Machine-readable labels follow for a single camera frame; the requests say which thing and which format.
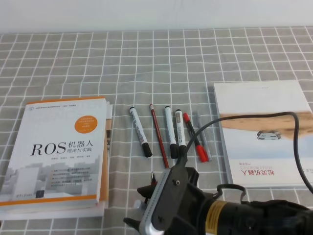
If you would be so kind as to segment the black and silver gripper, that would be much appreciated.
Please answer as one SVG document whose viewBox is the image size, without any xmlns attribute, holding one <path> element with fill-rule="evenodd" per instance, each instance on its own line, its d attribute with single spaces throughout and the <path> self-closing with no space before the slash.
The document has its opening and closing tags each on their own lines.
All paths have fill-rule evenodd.
<svg viewBox="0 0 313 235">
<path fill-rule="evenodd" d="M 157 185 L 137 189 L 145 204 L 150 200 L 141 221 L 125 217 L 123 222 L 142 235 L 204 235 L 213 194 L 197 187 L 198 178 L 193 167 L 165 170 Z"/>
</svg>

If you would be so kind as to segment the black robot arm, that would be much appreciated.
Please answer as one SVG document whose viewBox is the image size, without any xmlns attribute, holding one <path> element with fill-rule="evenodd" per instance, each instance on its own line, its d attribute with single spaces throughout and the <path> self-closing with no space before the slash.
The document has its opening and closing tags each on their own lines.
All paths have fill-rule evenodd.
<svg viewBox="0 0 313 235">
<path fill-rule="evenodd" d="M 141 220 L 124 218 L 124 223 L 142 235 L 310 235 L 312 210 L 286 200 L 221 201 L 224 188 L 215 194 L 197 187 L 199 174 L 192 167 L 174 166 L 162 174 L 159 182 L 138 188 L 145 198 Z"/>
</svg>

